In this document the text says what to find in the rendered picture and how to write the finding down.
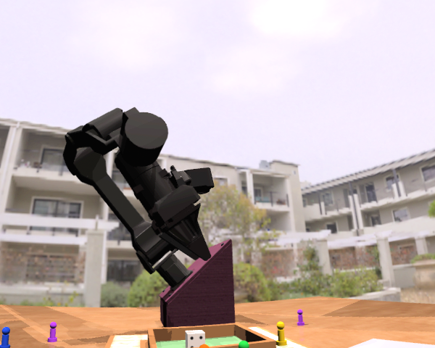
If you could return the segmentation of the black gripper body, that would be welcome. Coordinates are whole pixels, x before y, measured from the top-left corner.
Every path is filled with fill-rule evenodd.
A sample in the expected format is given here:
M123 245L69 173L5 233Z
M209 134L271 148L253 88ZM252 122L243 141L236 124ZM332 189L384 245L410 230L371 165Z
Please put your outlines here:
M153 167L135 179L130 188L140 200L150 220L152 229L159 235L162 229L179 218L200 200L193 186L181 185L177 189L160 166ZM194 203L194 204L193 204Z

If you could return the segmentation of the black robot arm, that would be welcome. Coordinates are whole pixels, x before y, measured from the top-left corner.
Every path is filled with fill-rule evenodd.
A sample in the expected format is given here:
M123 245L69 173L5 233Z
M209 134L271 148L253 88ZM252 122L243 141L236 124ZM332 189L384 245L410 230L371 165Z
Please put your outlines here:
M116 168L130 186L142 173L160 166L157 158L168 135L167 124L161 117L139 112L136 107L126 112L116 107L67 132L63 158L71 174L93 186L129 231L144 269L150 275L157 271L174 291L193 271L174 255L178 249L161 239L162 233L154 232L152 223L143 219L108 176L103 156L119 148L115 156ZM82 149L77 151L78 148ZM215 187L209 167L177 171L171 165L167 177L175 189L181 185L193 186L198 194L206 194ZM153 268L169 251L171 253Z

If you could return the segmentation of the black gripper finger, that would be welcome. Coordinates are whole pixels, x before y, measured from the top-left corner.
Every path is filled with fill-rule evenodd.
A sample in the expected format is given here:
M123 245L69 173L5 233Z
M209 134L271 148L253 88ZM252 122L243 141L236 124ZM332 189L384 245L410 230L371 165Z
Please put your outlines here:
M179 244L176 240L172 239L166 233L162 233L159 237L168 242L169 244L173 245L175 248L182 251L184 254L188 255L193 260L198 260L199 257L196 254L194 254L191 250L187 249L184 245Z
M202 260L207 261L211 258L211 254L197 221L200 206L199 203L188 212L177 217L177 219L165 226L162 231L191 250Z

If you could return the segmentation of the yellow pawn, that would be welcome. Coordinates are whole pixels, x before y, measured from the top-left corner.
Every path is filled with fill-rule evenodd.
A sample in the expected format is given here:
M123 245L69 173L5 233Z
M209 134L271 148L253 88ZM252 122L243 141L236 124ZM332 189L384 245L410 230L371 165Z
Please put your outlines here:
M278 332L278 341L276 341L277 346L287 345L287 342L284 337L284 327L285 325L280 321L277 323L277 332Z

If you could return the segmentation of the white die with black pips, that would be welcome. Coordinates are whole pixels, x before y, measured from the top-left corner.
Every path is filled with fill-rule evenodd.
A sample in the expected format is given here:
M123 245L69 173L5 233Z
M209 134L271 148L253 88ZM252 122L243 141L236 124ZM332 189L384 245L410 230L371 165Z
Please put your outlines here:
M205 332L203 330L186 331L185 348L200 347L205 344Z

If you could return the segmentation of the purple pawn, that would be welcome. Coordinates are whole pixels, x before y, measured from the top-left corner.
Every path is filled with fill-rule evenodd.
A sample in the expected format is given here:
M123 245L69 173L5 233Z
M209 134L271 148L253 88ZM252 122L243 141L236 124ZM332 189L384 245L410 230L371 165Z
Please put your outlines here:
M303 312L302 310L297 310L298 317L299 317L298 322L297 322L298 326L304 326L305 325L305 322L303 322L302 312Z
M48 342L56 342L57 341L57 337L55 336L56 334L56 327L57 324L55 322L51 322L50 323L50 337L48 338Z

